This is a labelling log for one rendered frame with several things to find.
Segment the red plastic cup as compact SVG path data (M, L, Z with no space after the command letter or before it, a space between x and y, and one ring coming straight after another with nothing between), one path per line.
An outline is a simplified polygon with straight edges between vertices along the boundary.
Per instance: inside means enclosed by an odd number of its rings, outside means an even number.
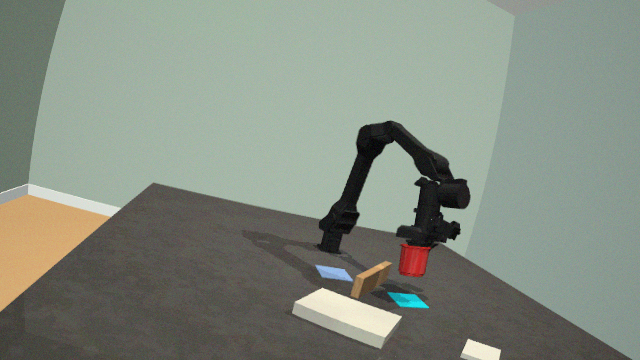
M430 247L408 246L401 244L399 274L413 277L423 277L426 271Z

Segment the light wooden plank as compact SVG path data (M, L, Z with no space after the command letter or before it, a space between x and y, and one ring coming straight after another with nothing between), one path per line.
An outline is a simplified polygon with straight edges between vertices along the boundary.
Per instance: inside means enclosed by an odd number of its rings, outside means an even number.
M359 299L365 293L381 285L386 281L391 266L391 262L385 261L358 274L355 278L350 296Z

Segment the cream flat rectangular block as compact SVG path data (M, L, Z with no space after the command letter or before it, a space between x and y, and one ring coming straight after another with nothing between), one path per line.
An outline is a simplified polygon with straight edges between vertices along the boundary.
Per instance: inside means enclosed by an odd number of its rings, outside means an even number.
M467 360L499 360L500 350L468 339L461 353Z

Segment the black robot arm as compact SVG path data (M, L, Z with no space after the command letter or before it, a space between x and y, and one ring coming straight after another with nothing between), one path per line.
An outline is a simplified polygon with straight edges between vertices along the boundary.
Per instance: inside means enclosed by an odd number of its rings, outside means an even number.
M358 154L350 172L341 198L332 205L328 215L319 221L319 229L324 230L321 244L317 244L321 252L342 254L339 251L343 233L350 234L357 225L360 213L357 202L370 172L371 164L387 144L394 140L414 159L419 172L429 177L421 177L414 184L420 188L418 204L434 207L462 209L470 203L470 190L466 179L454 179L449 170L449 161L420 143L400 123L386 121L364 125L358 131L356 141ZM436 182L440 182L439 185ZM445 221L438 212L432 216L429 232L437 231L444 237L453 239L461 234L460 223ZM434 229L435 228L435 229ZM431 230L431 231L430 231Z

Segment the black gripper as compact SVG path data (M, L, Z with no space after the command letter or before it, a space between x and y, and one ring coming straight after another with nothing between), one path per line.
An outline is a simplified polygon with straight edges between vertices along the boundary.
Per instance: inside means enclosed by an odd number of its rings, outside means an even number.
M442 234L438 234L437 231L429 232L428 226L432 219L432 216L435 215L435 212L438 212L438 217L441 217L440 212L441 207L434 207L429 205L418 204L417 208L413 209L413 212L416 213L415 223L414 225L400 225L396 231L396 237L405 238L408 246L419 246L419 247L430 247L433 248L439 244L434 244L435 242L443 242L446 243L447 238ZM410 239L407 239L410 238Z

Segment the cream flat rectangular slab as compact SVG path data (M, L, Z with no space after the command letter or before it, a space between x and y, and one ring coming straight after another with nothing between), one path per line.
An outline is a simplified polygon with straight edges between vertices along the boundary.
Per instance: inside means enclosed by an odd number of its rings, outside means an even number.
M296 301L292 313L380 349L402 318L324 288Z

